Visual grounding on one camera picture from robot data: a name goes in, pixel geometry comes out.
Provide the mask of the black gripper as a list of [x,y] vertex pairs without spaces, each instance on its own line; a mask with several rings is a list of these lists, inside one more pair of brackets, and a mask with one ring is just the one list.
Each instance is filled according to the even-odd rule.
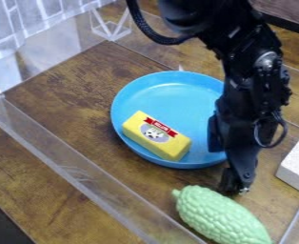
[[208,118],[207,143],[211,153],[225,152],[229,166],[223,171],[219,192],[246,194],[256,178],[258,154],[262,149],[276,147],[287,135],[287,123],[282,111],[238,115],[233,107],[221,96],[216,110]]

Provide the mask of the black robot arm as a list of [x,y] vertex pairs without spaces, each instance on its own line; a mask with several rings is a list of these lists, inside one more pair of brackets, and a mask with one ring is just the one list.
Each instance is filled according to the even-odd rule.
[[223,95],[208,119],[208,150],[227,155],[220,191],[246,193],[256,178],[258,154],[284,140],[282,107],[292,91],[282,42],[250,0],[157,0],[172,30],[199,38],[223,62]]

